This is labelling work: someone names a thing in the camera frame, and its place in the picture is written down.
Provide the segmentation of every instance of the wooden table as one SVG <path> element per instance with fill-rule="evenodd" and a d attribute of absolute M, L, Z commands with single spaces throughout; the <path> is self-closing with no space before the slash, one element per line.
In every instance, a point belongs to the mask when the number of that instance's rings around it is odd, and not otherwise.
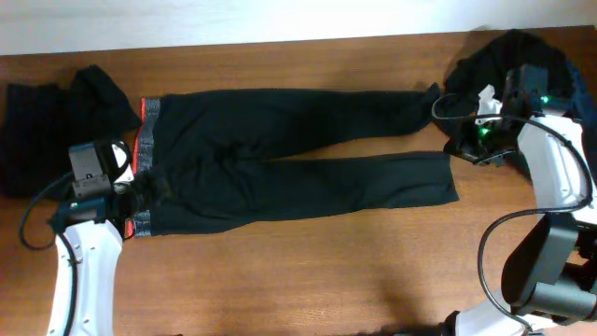
<path fill-rule="evenodd" d="M 597 97 L 597 33 L 592 27 L 535 31 L 563 49 Z M 441 82 L 455 62 L 501 32 L 403 35 L 292 43 L 135 49 L 0 57 L 8 82 L 72 80 L 99 64 L 130 97 L 213 89 L 322 88 L 412 90 Z M 447 137 L 430 125 L 415 135 L 353 141 L 308 158 L 441 150 Z M 533 189 L 509 167 L 451 168 L 461 201 L 415 209 L 254 223 L 221 234 L 139 238 L 118 263 L 117 335 L 339 335 L 436 324 L 484 299 L 477 278 L 479 238 L 497 217 L 535 206 Z M 46 332 L 56 276 L 54 250 L 20 246 L 25 200 L 0 201 L 0 334 Z M 36 243 L 54 209 L 30 217 Z M 508 222 L 492 236 L 486 272 L 499 286 L 509 253 L 535 224 Z M 550 335 L 595 334 L 576 324 Z"/>

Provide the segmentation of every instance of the black pants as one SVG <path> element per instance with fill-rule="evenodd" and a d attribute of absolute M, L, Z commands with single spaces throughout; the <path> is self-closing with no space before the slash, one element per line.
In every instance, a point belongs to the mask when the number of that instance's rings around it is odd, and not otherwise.
<path fill-rule="evenodd" d="M 150 209 L 151 234 L 212 233 L 261 220 L 458 200 L 449 157 L 272 161 L 352 139 L 416 132 L 439 90 L 208 91 L 160 99 L 153 166 L 174 196 Z"/>

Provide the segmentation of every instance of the cable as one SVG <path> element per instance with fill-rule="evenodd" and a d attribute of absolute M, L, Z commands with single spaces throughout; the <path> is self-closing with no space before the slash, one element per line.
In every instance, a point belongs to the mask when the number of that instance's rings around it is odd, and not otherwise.
<path fill-rule="evenodd" d="M 48 248 L 50 248 L 50 247 L 52 247 L 54 245 L 54 240 L 53 239 L 52 239 L 52 241 L 50 243 L 48 243 L 45 246 L 33 246 L 33 245 L 29 244 L 29 242 L 27 242 L 27 239 L 25 238 L 25 224 L 27 222 L 27 217 L 29 216 L 29 213 L 34 208 L 34 206 L 37 204 L 37 202 L 39 202 L 39 200 L 41 200 L 42 198 L 44 198 L 48 192 L 50 192 L 52 189 L 54 189 L 56 186 L 58 186 L 59 184 L 61 184 L 64 180 L 66 180 L 67 178 L 69 178 L 72 175 L 73 175 L 72 172 L 68 173 L 68 174 L 65 174 L 62 177 L 60 177 L 59 179 L 57 179 L 54 182 L 50 183 L 43 190 L 41 190 L 41 192 L 38 193 L 37 196 L 35 196 L 33 198 L 33 200 L 31 201 L 31 204 L 29 205 L 29 208 L 23 214 L 23 216 L 21 218 L 21 224 L 19 225 L 19 239 L 21 240 L 21 243 L 23 245 L 25 245 L 25 247 L 27 247 L 28 249 L 33 250 L 33 251 L 42 251 L 42 250 L 48 249 Z"/>
<path fill-rule="evenodd" d="M 592 179 L 590 176 L 590 170 L 589 170 L 589 166 L 585 163 L 585 161 L 583 160 L 582 156 L 580 155 L 580 153 L 578 153 L 578 151 L 576 150 L 576 148 L 572 145 L 572 142 L 568 139 L 566 139 L 564 136 L 562 136 L 561 134 L 557 133 L 556 131 L 554 131 L 553 129 L 551 129 L 550 127 L 536 122 L 534 120 L 529 120 L 529 119 L 524 119 L 524 118 L 520 118 L 520 117 L 516 117 L 516 116 L 510 116 L 510 115 L 501 115 L 501 114 L 486 114 L 486 115 L 481 115 L 481 116 L 462 116 L 462 117 L 440 117 L 437 115 L 436 113 L 436 105 L 437 103 L 439 103 L 440 101 L 442 101 L 443 99 L 447 98 L 447 97 L 451 97 L 451 96 L 455 96 L 457 94 L 455 93 L 448 93 L 445 94 L 441 97 L 439 97 L 432 105 L 431 107 L 431 115 L 433 116 L 434 119 L 440 119 L 440 120 L 474 120 L 474 119 L 486 119 L 486 118 L 501 118 L 501 119 L 511 119 L 511 120 L 516 120 L 516 121 L 520 121 L 520 122 L 524 122 L 530 125 L 533 125 L 551 135 L 553 135 L 555 138 L 557 138 L 558 140 L 562 141 L 562 143 L 564 144 L 564 146 L 566 148 L 568 148 L 568 150 L 570 151 L 570 153 L 575 157 L 575 161 L 578 164 L 578 166 L 580 166 L 580 169 L 585 177 L 585 182 L 587 183 L 587 195 L 585 196 L 585 198 L 578 202 L 575 205 L 569 205 L 569 206 L 564 206 L 564 207 L 556 207 L 556 208 L 537 208 L 537 209 L 529 209 L 529 210 L 521 210 L 521 211 L 517 211 L 508 215 L 505 215 L 503 217 L 498 218 L 494 223 L 492 223 L 492 225 L 490 225 L 487 230 L 485 230 L 485 232 L 483 233 L 483 235 L 481 236 L 481 241 L 479 243 L 479 251 L 477 254 L 477 271 L 479 274 L 479 281 L 481 282 L 481 287 L 483 288 L 483 292 L 485 292 L 485 295 L 487 296 L 487 299 L 493 304 L 493 306 L 502 314 L 506 315 L 507 317 L 521 323 L 527 331 L 533 331 L 533 327 L 531 326 L 531 324 L 527 321 L 525 321 L 524 319 L 522 319 L 519 316 L 516 316 L 512 313 L 510 313 L 506 308 L 504 308 L 493 296 L 492 292 L 489 290 L 489 286 L 487 285 L 487 280 L 485 279 L 485 273 L 483 271 L 483 253 L 485 251 L 485 245 L 487 244 L 487 240 L 489 239 L 490 234 L 493 232 L 493 230 L 495 230 L 495 228 L 497 228 L 498 226 L 500 226 L 501 224 L 503 224 L 504 222 L 512 219 L 512 218 L 516 218 L 516 217 L 522 217 L 522 216 L 529 216 L 529 215 L 539 215 L 539 214 L 547 214 L 547 213 L 569 213 L 569 212 L 573 212 L 579 209 L 584 208 L 585 206 L 589 205 L 592 202 Z"/>
<path fill-rule="evenodd" d="M 66 237 L 64 237 L 63 233 L 58 233 L 58 237 L 66 247 L 66 251 L 68 252 L 68 263 L 72 267 L 71 271 L 71 301 L 68 308 L 68 317 L 66 318 L 66 325 L 64 326 L 64 336 L 68 336 L 71 333 L 71 329 L 73 328 L 73 322 L 75 321 L 75 312 L 76 312 L 76 292 L 77 289 L 77 282 L 78 282 L 78 269 L 77 269 L 77 262 L 75 257 L 75 251 L 73 251 L 73 247 L 68 243 Z"/>

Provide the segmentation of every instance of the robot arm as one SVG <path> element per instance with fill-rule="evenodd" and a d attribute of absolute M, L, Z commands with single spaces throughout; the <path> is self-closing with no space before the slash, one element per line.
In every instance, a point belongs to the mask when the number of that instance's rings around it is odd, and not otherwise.
<path fill-rule="evenodd" d="M 597 254 L 597 212 L 592 194 L 595 183 L 590 176 L 590 168 L 595 167 L 589 167 L 585 157 L 595 148 L 583 147 L 583 127 L 572 102 L 548 97 L 546 92 L 547 71 L 525 65 L 508 72 L 503 102 L 493 99 L 493 87 L 488 86 L 479 94 L 478 115 L 467 117 L 462 135 L 444 148 L 474 163 L 502 163 L 503 153 L 519 151 L 533 180 L 537 207 L 575 208 L 539 215 L 533 231 L 508 258 L 502 290 L 494 294 L 533 330 L 597 319 L 597 264 L 593 258 Z M 490 118 L 480 119 L 483 115 Z M 513 119 L 528 119 L 535 125 L 510 121 Z M 582 267 L 567 263 L 575 250 L 588 260 Z M 444 333 L 514 336 L 528 331 L 485 301 L 458 314 Z"/>
<path fill-rule="evenodd" d="M 124 143 L 89 143 L 71 147 L 69 155 L 76 197 L 61 203 L 51 220 L 62 236 L 56 237 L 58 275 L 47 335 L 109 336 L 125 219 L 152 200 L 124 187 L 140 182 Z"/>

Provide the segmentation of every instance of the black cable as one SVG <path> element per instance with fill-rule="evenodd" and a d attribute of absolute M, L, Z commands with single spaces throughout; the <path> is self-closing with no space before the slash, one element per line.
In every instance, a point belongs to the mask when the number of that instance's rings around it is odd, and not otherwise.
<path fill-rule="evenodd" d="M 43 199 L 48 192 L 50 192 L 52 189 L 54 189 L 56 186 L 58 186 L 59 184 L 61 184 L 64 180 L 66 180 L 67 178 L 71 177 L 72 175 L 73 175 L 72 172 L 68 173 L 68 174 L 65 174 L 62 177 L 60 177 L 59 179 L 57 179 L 54 182 L 50 183 L 43 190 L 41 190 L 41 192 L 38 193 L 37 196 L 35 196 L 33 198 L 33 200 L 31 201 L 31 204 L 29 205 L 29 208 L 27 208 L 27 210 L 23 214 L 23 216 L 21 218 L 21 224 L 19 225 L 19 239 L 21 240 L 21 243 L 23 245 L 25 245 L 25 247 L 27 247 L 28 249 L 33 250 L 33 251 L 42 251 L 42 250 L 48 249 L 48 248 L 50 248 L 50 247 L 52 247 L 54 245 L 54 240 L 53 239 L 52 239 L 51 242 L 49 242 L 45 246 L 33 246 L 33 245 L 29 244 L 29 242 L 27 242 L 27 239 L 25 238 L 25 224 L 27 222 L 27 217 L 29 216 L 29 213 L 34 208 L 34 206 L 37 204 L 37 202 L 39 202 L 39 200 Z"/>
<path fill-rule="evenodd" d="M 521 323 L 528 331 L 533 331 L 533 327 L 531 326 L 531 324 L 527 321 L 525 321 L 524 319 L 522 319 L 521 317 L 518 317 L 512 313 L 510 313 L 506 308 L 504 308 L 493 296 L 492 292 L 489 290 L 489 286 L 487 285 L 487 281 L 485 279 L 485 273 L 483 271 L 483 252 L 485 251 L 485 245 L 487 244 L 487 240 L 489 239 L 490 234 L 493 232 L 493 230 L 495 230 L 495 228 L 497 228 L 498 226 L 500 226 L 501 224 L 503 224 L 504 222 L 512 219 L 512 218 L 516 218 L 516 217 L 522 217 L 522 216 L 529 216 L 529 215 L 540 215 L 540 214 L 547 214 L 547 213 L 569 213 L 569 212 L 573 212 L 579 209 L 584 208 L 585 206 L 589 205 L 592 202 L 592 198 L 593 198 L 593 190 L 592 190 L 592 179 L 590 176 L 590 170 L 589 170 L 589 166 L 585 163 L 585 161 L 583 160 L 582 156 L 580 155 L 580 153 L 578 153 L 578 151 L 576 150 L 576 148 L 572 145 L 572 142 L 568 139 L 566 139 L 564 136 L 562 136 L 561 134 L 557 133 L 556 131 L 554 131 L 553 129 L 551 129 L 550 127 L 536 122 L 534 120 L 529 120 L 529 119 L 524 119 L 524 118 L 520 118 L 520 117 L 516 117 L 516 116 L 510 116 L 510 115 L 501 115 L 501 114 L 486 114 L 486 115 L 480 115 L 480 116 L 462 116 L 462 117 L 440 117 L 437 115 L 436 113 L 436 105 L 438 102 L 440 102 L 441 100 L 447 98 L 447 97 L 451 97 L 451 96 L 455 96 L 455 93 L 448 93 L 446 95 L 443 95 L 441 97 L 439 97 L 432 105 L 431 107 L 431 115 L 433 116 L 434 119 L 440 119 L 440 120 L 474 120 L 474 119 L 486 119 L 486 118 L 501 118 L 501 119 L 511 119 L 511 120 L 516 120 L 516 121 L 520 121 L 520 122 L 524 122 L 530 125 L 533 125 L 551 135 L 553 135 L 555 138 L 557 138 L 558 140 L 560 140 L 564 146 L 566 148 L 568 148 L 568 150 L 570 151 L 570 153 L 575 157 L 575 161 L 578 164 L 578 166 L 580 167 L 584 177 L 585 177 L 585 182 L 587 183 L 587 195 L 585 196 L 585 198 L 578 202 L 575 205 L 569 205 L 569 206 L 564 206 L 564 207 L 557 207 L 557 208 L 537 208 L 537 209 L 529 209 L 529 210 L 521 210 L 521 211 L 517 211 L 508 215 L 505 215 L 503 217 L 498 218 L 494 223 L 492 223 L 492 225 L 490 225 L 487 230 L 483 233 L 483 235 L 481 236 L 481 241 L 479 243 L 479 251 L 477 254 L 477 271 L 479 274 L 479 281 L 481 282 L 481 287 L 483 288 L 483 292 L 485 292 L 485 295 L 487 296 L 487 299 L 493 304 L 493 306 L 502 314 L 506 315 L 507 317 L 510 317 L 511 319 Z"/>
<path fill-rule="evenodd" d="M 73 251 L 73 247 L 68 243 L 66 237 L 64 237 L 63 233 L 58 233 L 58 237 L 66 247 L 66 251 L 68 252 L 68 263 L 70 264 L 71 268 L 71 301 L 68 308 L 68 317 L 66 318 L 66 325 L 64 326 L 64 336 L 68 336 L 71 333 L 71 329 L 73 328 L 73 322 L 75 321 L 75 312 L 76 312 L 76 292 L 77 292 L 77 282 L 78 282 L 78 269 L 77 269 L 77 262 L 75 257 L 75 251 Z"/>

